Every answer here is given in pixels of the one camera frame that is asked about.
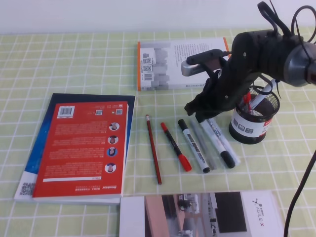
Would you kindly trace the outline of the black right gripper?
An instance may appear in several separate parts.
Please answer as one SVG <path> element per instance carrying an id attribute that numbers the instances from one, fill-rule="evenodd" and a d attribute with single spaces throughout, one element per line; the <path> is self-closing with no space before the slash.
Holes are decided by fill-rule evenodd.
<path id="1" fill-rule="evenodd" d="M 305 85 L 305 44 L 299 36 L 281 36 L 272 30 L 238 34 L 231 56 L 222 68 L 208 73 L 204 92 L 185 105 L 199 123 L 230 111 L 251 84 L 266 74 L 294 87 Z"/>

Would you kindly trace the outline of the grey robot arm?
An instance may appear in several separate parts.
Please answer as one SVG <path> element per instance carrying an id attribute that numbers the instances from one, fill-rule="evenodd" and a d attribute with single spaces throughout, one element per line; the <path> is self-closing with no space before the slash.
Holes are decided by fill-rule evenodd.
<path id="1" fill-rule="evenodd" d="M 316 46 L 271 30 L 244 32 L 234 38 L 228 60 L 218 55 L 200 65 L 209 78 L 185 110 L 204 120 L 234 109 L 261 74 L 294 87 L 315 84 Z"/>

